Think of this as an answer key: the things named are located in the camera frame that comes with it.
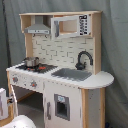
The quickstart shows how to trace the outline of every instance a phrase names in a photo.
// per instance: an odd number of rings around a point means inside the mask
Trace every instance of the burner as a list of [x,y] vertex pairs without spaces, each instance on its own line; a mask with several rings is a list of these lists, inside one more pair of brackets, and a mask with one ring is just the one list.
[[38,66],[35,66],[35,67],[27,67],[25,65],[21,65],[21,66],[16,67],[16,68],[22,69],[22,70],[27,70],[29,72],[46,73],[47,71],[50,71],[56,67],[57,66],[53,66],[53,65],[39,64]]

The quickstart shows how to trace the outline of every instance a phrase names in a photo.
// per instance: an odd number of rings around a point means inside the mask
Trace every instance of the knob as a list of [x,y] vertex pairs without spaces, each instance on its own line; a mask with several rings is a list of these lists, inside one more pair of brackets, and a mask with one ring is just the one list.
[[14,83],[18,82],[18,78],[17,78],[17,77],[14,77],[14,78],[13,78],[13,82],[14,82]]
[[32,83],[31,83],[31,85],[30,86],[32,86],[32,87],[36,87],[37,86],[37,84],[36,84],[36,82],[35,81],[33,81]]

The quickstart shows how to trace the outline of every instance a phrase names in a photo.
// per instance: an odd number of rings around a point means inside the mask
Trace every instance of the gray wall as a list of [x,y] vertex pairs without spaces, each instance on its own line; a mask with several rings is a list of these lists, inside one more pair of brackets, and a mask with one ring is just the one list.
[[7,41],[6,41],[6,31],[5,22],[3,15],[2,0],[0,1],[0,88],[4,88],[8,93],[8,83],[6,68],[8,67],[8,56],[7,56]]
[[[115,77],[113,85],[106,88],[106,120],[109,121],[114,128],[127,128],[128,1],[5,0],[5,5],[12,65],[20,63],[25,57],[24,35],[20,30],[19,13],[87,10],[103,11],[102,70],[111,73]],[[0,59],[6,56],[6,49],[3,51],[4,54],[0,54]]]

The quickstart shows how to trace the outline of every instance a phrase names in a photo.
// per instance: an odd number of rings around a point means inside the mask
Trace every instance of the play kitchen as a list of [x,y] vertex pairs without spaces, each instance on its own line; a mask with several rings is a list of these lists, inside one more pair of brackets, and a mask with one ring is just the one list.
[[41,127],[104,128],[105,87],[114,78],[101,71],[101,12],[26,13],[20,18],[26,58],[7,69],[8,86],[33,92],[16,95],[18,101],[32,100],[32,107],[43,97],[43,106],[35,105],[42,107]]

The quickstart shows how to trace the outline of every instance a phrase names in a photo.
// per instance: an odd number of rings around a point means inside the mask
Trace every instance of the backsplash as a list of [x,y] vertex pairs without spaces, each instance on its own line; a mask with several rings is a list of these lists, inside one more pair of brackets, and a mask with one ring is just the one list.
[[[41,63],[75,68],[78,54],[87,51],[93,57],[93,38],[75,37],[61,40],[51,40],[51,36],[34,35],[33,56],[39,57]],[[86,62],[86,70],[92,71],[88,56],[82,55],[81,62]]]

